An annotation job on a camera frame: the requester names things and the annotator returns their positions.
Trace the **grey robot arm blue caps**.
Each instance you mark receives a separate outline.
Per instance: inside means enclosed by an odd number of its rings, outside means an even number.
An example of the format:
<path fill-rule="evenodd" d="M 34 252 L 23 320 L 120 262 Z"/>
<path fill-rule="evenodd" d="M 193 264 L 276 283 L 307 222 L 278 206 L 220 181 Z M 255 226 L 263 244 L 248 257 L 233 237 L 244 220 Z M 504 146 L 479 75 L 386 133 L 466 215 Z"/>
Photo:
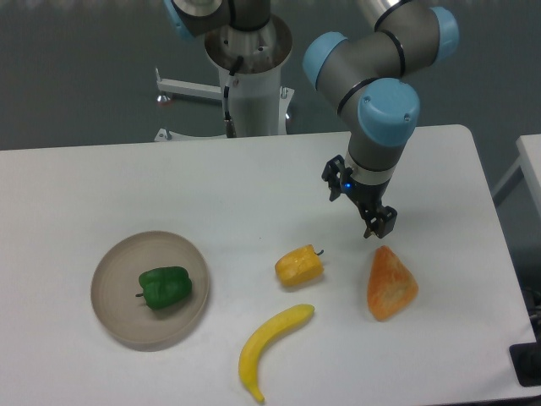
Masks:
<path fill-rule="evenodd" d="M 448 58 L 460 35 L 453 14 L 417 1 L 363 1 L 369 36 L 352 41 L 338 32 L 316 38 L 303 71 L 350 131 L 345 156 L 325 164 L 331 198 L 345 195 L 366 225 L 385 237 L 396 210 L 382 197 L 420 113 L 406 74 Z M 280 73 L 292 52 L 292 33 L 267 1 L 167 1 L 178 36 L 203 36 L 218 70 L 219 98 L 229 138 L 274 135 L 281 114 Z"/>

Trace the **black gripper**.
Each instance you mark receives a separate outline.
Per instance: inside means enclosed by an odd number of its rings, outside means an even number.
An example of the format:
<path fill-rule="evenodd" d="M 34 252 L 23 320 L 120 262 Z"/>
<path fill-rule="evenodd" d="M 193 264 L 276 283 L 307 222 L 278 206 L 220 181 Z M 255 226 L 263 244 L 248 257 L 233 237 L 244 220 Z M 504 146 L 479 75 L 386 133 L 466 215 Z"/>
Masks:
<path fill-rule="evenodd" d="M 330 191 L 329 200 L 336 200 L 345 194 L 363 214 L 366 224 L 364 237 L 384 238 L 393 231 L 397 211 L 391 206 L 383 206 L 381 201 L 389 180 L 382 184 L 359 183 L 352 177 L 352 169 L 346 166 L 343 156 L 330 159 L 324 167 L 321 178 Z"/>

